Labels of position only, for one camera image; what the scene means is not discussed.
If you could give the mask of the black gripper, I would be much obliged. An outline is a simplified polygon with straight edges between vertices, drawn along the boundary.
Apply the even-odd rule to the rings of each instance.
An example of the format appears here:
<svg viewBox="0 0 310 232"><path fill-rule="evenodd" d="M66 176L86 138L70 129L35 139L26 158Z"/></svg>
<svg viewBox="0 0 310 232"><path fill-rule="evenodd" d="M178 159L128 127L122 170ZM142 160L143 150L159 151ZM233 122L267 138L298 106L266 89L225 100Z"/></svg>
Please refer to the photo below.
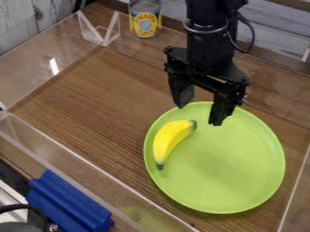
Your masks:
<svg viewBox="0 0 310 232"><path fill-rule="evenodd" d="M174 104L179 109L185 108L194 99L194 87L199 86L214 94L209 123L221 126L233 115L237 105L247 101L251 77L233 61L201 69L189 63L186 48L166 46L163 52L167 57L164 71L168 73Z"/></svg>

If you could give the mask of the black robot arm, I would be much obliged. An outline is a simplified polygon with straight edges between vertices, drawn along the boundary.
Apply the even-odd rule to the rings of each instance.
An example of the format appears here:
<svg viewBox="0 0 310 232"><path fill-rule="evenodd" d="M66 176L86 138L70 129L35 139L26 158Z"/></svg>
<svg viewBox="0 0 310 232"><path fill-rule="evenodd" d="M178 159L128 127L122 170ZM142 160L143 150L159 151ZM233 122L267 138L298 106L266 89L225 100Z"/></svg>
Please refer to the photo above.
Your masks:
<svg viewBox="0 0 310 232"><path fill-rule="evenodd" d="M186 0L187 46L164 48L168 84L178 108L185 108L201 87L213 93L209 123L223 124L235 107L247 101L251 77L234 64L237 52L249 52L237 45L238 24L250 21L239 9L249 0Z"/></svg>

